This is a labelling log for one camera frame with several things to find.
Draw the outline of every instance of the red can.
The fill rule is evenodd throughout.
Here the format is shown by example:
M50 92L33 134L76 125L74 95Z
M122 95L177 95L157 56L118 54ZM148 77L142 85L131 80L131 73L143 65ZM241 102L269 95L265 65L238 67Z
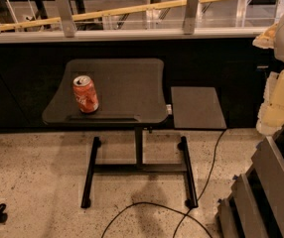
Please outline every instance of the red can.
M99 106L92 79L80 75L73 80L73 93L78 107L83 113L91 113Z

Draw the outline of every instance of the can lid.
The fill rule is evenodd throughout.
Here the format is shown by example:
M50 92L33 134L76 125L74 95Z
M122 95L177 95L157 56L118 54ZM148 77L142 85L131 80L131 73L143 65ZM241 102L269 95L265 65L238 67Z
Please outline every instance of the can lid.
M87 75L80 75L73 80L75 86L86 86L91 82L91 78Z

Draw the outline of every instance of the yellow rail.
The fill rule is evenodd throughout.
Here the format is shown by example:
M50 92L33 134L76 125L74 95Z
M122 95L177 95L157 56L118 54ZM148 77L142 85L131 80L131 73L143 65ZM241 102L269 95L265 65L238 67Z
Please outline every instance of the yellow rail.
M224 1L224 0L200 0L200 3L211 3L217 1ZM72 19L74 21L82 21L82 20L89 20L89 19L96 19L104 16L115 16L115 15L122 15L122 14L129 14L129 13L136 13L136 12L143 12L152 9L165 9L165 8L174 8L185 6L187 0L174 0L168 2L161 2L155 4L146 4L146 5L138 5L138 6L130 6L118 9L111 9L111 10L104 10L99 12L89 12L83 14L73 15ZM8 30L15 30L15 29L25 29L25 28L32 28L32 27L39 27L44 25L52 25L59 23L61 21L60 17L45 19L45 20L36 20L30 22L22 22L22 23L14 23L14 24L2 24L0 25L0 31L8 31Z

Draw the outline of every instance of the black cable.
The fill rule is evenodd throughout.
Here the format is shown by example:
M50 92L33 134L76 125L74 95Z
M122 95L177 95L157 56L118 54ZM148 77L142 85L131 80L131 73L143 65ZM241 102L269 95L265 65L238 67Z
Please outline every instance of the black cable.
M205 192L205 190L206 190L206 188L207 188L207 186L208 186L208 184L209 184L209 182L210 182L211 175L212 175L212 172L213 172L214 163L215 163L216 149L217 149L218 143L219 143L219 141L220 141L220 139L221 139L221 137L222 137L222 135L224 134L225 131L226 131L226 130L222 131L222 133L219 135L219 137L218 137L218 139L217 139L217 141L216 141L216 143L215 143L215 145L214 145L212 167L211 167L211 170L210 170L208 179L207 179L207 181L206 181L206 184L205 184L205 186L204 186L204 188L203 188L203 190L202 190L200 196L198 197L198 200L201 199L202 195L204 194L204 192ZM187 213L183 213L183 212L181 212L181 211L175 210L175 209L170 208L170 207L168 207L168 206L165 206L165 205L162 205L162 204L158 204L158 203L153 203L153 202L135 202L135 203L132 203L132 204L126 206L123 210L121 210L118 214L116 214L115 217L113 217L113 219L112 219L112 220L109 222L109 224L105 227L105 229L104 229L104 231L103 231L103 233L102 233L101 238L104 237L106 231L107 231L108 228L111 226L111 224L117 219L118 216L120 216L120 215L121 215L124 211L126 211L127 209L129 209L129 208L131 208L131 207L133 207L133 206L135 206L135 205L139 205L139 204L150 204L150 205L162 207L162 208L165 208L165 209L174 211L174 212L176 212L176 213L182 214L182 215L183 215L183 218L181 219L181 221L180 221L179 224L177 225L177 227L176 227L176 229L175 229L175 231L174 231L173 238L175 237L175 235L176 235L176 233L177 233L179 227L181 226L182 222L184 221L184 219L185 219L186 217L189 217L189 218L191 218L192 220L196 221L196 222L207 232L207 234L208 234L211 238L213 238L213 237L211 236L211 234L209 233L209 231L207 230L207 228L206 228L199 220L197 220L196 218L194 218L194 217L192 217L192 216L189 215L189 213L192 211L191 209L190 209Z
M209 231L207 230L207 228L206 228L199 220L197 220L196 218L194 218L194 217L192 217L192 216L189 216L189 215L187 215L186 213L183 213L182 211L178 211L178 210L176 210L176 209L170 208L170 207L168 207L168 206L165 206L165 205L162 205L162 204L159 204L159 203L154 203L154 202L135 202L135 203L132 203L132 204L126 206L123 210L121 210L120 212L118 212L118 214L116 214L116 215L112 218L112 220L109 222L109 224L108 224L108 225L106 226L106 228L104 229L101 238L104 237L106 231L108 230L108 228L110 227L110 225L118 218L118 216L120 216L120 215L121 215L124 211L126 211L127 209L129 209L129 208L131 208L131 207L133 207L133 206L139 205L139 204L150 204L150 205L153 205L153 206L162 207L162 208L165 208L165 209L167 209L167 210L171 210L171 211L174 211L174 212L179 213L179 214L181 214L181 215L184 215L185 217L189 217L189 218L191 218L192 220L194 220L195 222L197 222L197 223L207 232L207 234L210 236L210 238L213 238L213 237L211 236L211 234L209 233Z
M223 135L223 133L225 132L226 130L222 131L222 133L219 135L215 145L214 145L214 150L213 150L213 163L212 163L212 167L211 167L211 170L210 170L210 173L209 173L209 177L206 181L206 184L203 188L203 191L201 192L200 196L198 197L198 201L201 199L202 195L204 194L209 182L210 182L210 179L211 179L211 175L212 175L212 172L213 172L213 166L214 166L214 162L215 162L215 155L216 155L216 149L217 149L217 146L218 146L218 143ZM183 216L183 218L181 219L180 223L177 225L177 227L175 228L175 231L174 231L174 235L173 235L173 238L175 237L176 233L178 232L178 229L180 228L182 222L184 221L184 219L189 216L189 213L191 212L191 209Z

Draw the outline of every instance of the speckled floor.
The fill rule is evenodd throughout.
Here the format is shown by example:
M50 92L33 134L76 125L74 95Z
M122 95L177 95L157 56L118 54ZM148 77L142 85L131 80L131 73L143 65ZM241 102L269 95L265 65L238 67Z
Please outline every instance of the speckled floor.
M198 195L208 178L215 143L221 131L144 132L147 163L178 163L177 149L186 136ZM153 202L187 212L183 176L95 176L91 208L80 208L87 162L94 136L99 136L99 163L133 163L134 134L129 131L61 132L0 135L0 203L6 203L8 220L0 224L2 237L174 237L180 213ZM251 165L255 146L262 140L254 129L227 130L216 148L211 181L190 215L212 237L220 237L215 224L217 201L230 194L233 175ZM194 220L185 218L175 237L206 238Z

